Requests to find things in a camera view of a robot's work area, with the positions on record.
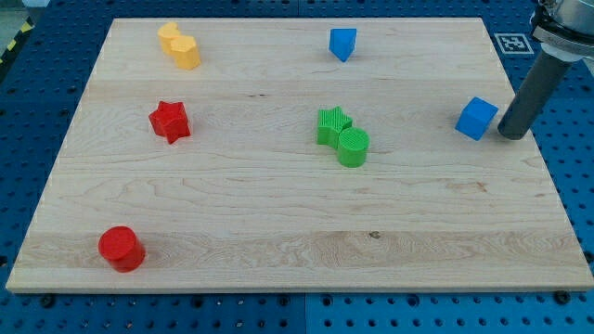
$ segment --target yellow toy piece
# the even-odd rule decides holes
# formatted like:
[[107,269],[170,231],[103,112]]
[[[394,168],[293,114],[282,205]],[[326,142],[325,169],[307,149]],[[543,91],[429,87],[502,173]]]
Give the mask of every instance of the yellow toy piece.
[[180,69],[192,70],[200,65],[198,45],[192,36],[179,36],[171,42],[175,65]]
[[159,36],[159,41],[161,42],[161,48],[166,55],[171,56],[173,53],[171,51],[171,42],[182,35],[182,33],[177,29],[177,23],[175,22],[168,22],[163,24],[159,31],[157,32]]

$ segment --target black cylinder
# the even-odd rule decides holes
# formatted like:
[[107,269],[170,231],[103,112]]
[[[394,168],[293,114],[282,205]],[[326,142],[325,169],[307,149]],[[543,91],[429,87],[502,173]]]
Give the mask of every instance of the black cylinder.
[[499,133],[508,139],[522,139],[572,64],[540,52],[503,115],[497,127]]

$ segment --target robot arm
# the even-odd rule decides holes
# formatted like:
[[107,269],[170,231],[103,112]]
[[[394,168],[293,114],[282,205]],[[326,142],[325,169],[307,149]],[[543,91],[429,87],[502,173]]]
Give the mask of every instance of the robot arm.
[[572,64],[594,58],[594,0],[541,0],[531,22],[542,52],[497,128],[514,140],[526,134]]

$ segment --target yellow and black tape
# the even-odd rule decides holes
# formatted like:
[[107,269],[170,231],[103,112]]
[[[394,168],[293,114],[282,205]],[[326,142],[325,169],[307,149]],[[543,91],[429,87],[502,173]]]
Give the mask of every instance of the yellow and black tape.
[[31,18],[27,18],[25,23],[20,27],[17,35],[8,43],[6,50],[0,56],[0,83],[4,81],[8,71],[15,62],[20,50],[24,47],[25,42],[29,39],[33,29]]

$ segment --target blue pegboard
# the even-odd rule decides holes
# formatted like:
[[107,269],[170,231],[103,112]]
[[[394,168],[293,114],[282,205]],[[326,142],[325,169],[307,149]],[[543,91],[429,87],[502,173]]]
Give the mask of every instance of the blue pegboard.
[[[495,33],[529,36],[533,6],[531,1],[516,0],[53,0],[0,84],[0,282],[6,283],[113,18],[481,17],[495,44]],[[538,52],[539,45],[530,43]],[[535,55],[496,50],[517,89]],[[590,261],[592,88],[586,66],[575,64],[533,127]],[[557,298],[552,293],[48,297],[14,296],[0,290],[0,333],[388,330],[594,332],[594,292]]]

